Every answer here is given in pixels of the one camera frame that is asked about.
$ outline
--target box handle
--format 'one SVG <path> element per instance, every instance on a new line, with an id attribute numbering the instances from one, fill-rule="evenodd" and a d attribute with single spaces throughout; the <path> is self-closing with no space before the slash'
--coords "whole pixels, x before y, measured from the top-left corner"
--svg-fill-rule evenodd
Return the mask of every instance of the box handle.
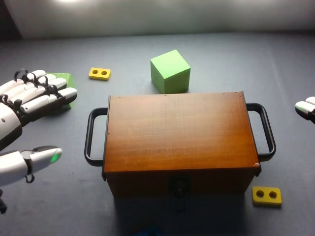
<path id="1" fill-rule="evenodd" d="M 267 116 L 266 109 L 258 103 L 246 103 L 247 111 L 257 112 L 260 115 L 262 127 L 264 128 L 267 145 L 269 148 L 268 153 L 258 153 L 259 161 L 269 161 L 276 153 L 276 143 L 272 130 L 270 127 L 269 119 Z"/>
<path id="2" fill-rule="evenodd" d="M 85 138 L 85 146 L 84 146 L 84 156 L 85 156 L 86 161 L 91 166 L 102 166 L 103 165 L 103 159 L 92 159 L 92 158 L 90 158 L 90 155 L 91 155 L 94 120 L 98 116 L 106 116 L 107 110 L 108 110 L 107 107 L 96 108 L 93 111 L 91 111 L 91 113 L 89 115 L 87 135 Z"/>

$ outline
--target green foam block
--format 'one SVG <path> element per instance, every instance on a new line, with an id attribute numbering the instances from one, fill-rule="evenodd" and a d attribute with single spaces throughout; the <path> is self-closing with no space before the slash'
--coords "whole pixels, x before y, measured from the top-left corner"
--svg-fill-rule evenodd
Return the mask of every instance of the green foam block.
<path id="1" fill-rule="evenodd" d="M 151 79 L 160 93 L 181 93 L 189 88 L 190 66 L 177 50 L 151 59 Z"/>
<path id="2" fill-rule="evenodd" d="M 67 88 L 75 88 L 74 81 L 72 79 L 71 74 L 69 74 L 69 73 L 55 73 L 55 72 L 48 72 L 47 74 L 54 75 L 54 76 L 56 76 L 56 78 L 64 78 L 67 81 Z M 66 108 L 71 109 L 72 105 L 73 105 L 73 102 L 66 105 Z"/>

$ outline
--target hole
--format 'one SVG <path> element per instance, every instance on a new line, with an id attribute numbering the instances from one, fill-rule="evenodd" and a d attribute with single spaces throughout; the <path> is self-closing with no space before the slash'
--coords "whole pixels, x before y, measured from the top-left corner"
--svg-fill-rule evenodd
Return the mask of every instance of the hole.
<path id="1" fill-rule="evenodd" d="M 269 193 L 269 197 L 271 197 L 272 199 L 275 199 L 277 197 L 277 194 L 274 191 L 272 191 Z"/>
<path id="2" fill-rule="evenodd" d="M 262 197 L 264 196 L 264 192 L 261 191 L 261 190 L 258 190 L 258 191 L 256 192 L 256 195 L 257 195 L 259 198 L 262 198 Z"/>

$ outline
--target gray table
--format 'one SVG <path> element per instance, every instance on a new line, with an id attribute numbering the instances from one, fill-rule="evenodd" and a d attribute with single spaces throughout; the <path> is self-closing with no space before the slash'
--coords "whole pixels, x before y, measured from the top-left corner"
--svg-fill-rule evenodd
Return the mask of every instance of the gray table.
<path id="1" fill-rule="evenodd" d="M 277 144 L 244 196 L 191 196 L 185 213 L 168 197 L 114 200 L 89 166 L 83 149 L 87 118 L 107 106 L 108 95 L 158 93 L 151 58 L 177 49 L 191 66 L 189 92 L 244 91 L 247 102 L 265 106 Z M 3 151 L 57 145 L 59 162 L 36 173 L 33 184 L 3 187 L 8 205 L 0 235 L 128 235 L 158 225 L 164 235 L 314 235 L 315 125 L 294 104 L 315 95 L 315 36 L 202 34 L 21 41 L 0 44 L 0 84 L 19 68 L 72 74 L 78 97 L 71 111 L 23 128 Z M 108 82 L 88 78 L 91 67 L 110 68 Z M 257 114 L 250 114 L 259 152 L 267 150 Z M 92 157 L 102 157 L 105 118 L 96 119 Z M 252 206 L 254 185 L 282 191 L 281 209 Z"/>

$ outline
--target wooden lid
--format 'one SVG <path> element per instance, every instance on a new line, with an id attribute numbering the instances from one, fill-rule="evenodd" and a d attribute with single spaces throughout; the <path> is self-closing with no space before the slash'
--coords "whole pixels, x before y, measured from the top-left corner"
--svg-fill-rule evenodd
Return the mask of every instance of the wooden lid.
<path id="1" fill-rule="evenodd" d="M 112 96 L 104 171 L 259 163 L 243 92 Z"/>

